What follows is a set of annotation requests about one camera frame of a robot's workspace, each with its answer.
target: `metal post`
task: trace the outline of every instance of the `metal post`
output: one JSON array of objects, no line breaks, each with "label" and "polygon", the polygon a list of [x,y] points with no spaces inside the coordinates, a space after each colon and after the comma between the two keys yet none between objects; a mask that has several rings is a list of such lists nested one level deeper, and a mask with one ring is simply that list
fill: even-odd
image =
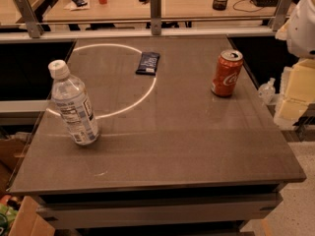
[{"label": "metal post", "polygon": [[292,0],[279,0],[274,18],[269,21],[269,27],[272,30],[278,30],[284,25],[291,2]]},{"label": "metal post", "polygon": [[161,3],[160,0],[150,0],[151,6],[151,33],[160,35],[161,33]]},{"label": "metal post", "polygon": [[39,38],[43,33],[43,28],[38,23],[29,0],[15,0],[15,3],[27,25],[29,36],[32,38]]}]

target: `black cup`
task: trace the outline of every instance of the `black cup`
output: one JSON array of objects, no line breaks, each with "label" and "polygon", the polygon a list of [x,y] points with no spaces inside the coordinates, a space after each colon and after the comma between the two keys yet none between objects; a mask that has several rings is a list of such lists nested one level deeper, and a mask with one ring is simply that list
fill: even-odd
[{"label": "black cup", "polygon": [[214,0],[213,8],[218,11],[223,11],[226,9],[227,0]]}]

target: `transparent container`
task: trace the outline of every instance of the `transparent container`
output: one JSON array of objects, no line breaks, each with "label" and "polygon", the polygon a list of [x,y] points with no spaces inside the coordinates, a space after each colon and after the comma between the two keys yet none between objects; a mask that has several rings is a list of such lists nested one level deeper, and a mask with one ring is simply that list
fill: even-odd
[{"label": "transparent container", "polygon": [[275,96],[276,89],[274,87],[275,78],[270,78],[265,84],[262,84],[258,88],[258,96],[261,97],[265,104],[270,104]]},{"label": "transparent container", "polygon": [[93,143],[99,131],[85,84],[70,74],[63,60],[51,62],[48,68],[54,79],[51,99],[73,141],[81,146]]}]

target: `bottle label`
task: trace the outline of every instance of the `bottle label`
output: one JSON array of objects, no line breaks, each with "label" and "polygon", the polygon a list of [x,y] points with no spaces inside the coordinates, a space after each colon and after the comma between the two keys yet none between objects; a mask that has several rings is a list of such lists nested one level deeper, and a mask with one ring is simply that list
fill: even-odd
[{"label": "bottle label", "polygon": [[87,93],[69,99],[53,98],[74,141],[87,145],[98,136],[97,122]]}]

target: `red soda can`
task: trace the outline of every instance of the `red soda can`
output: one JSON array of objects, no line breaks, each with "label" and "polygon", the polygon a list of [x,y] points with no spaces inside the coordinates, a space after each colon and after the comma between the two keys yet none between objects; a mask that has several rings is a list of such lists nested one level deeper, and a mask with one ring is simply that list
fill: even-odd
[{"label": "red soda can", "polygon": [[212,92],[221,97],[231,96],[242,65],[243,54],[239,51],[223,51],[218,59],[217,70],[211,87]]}]

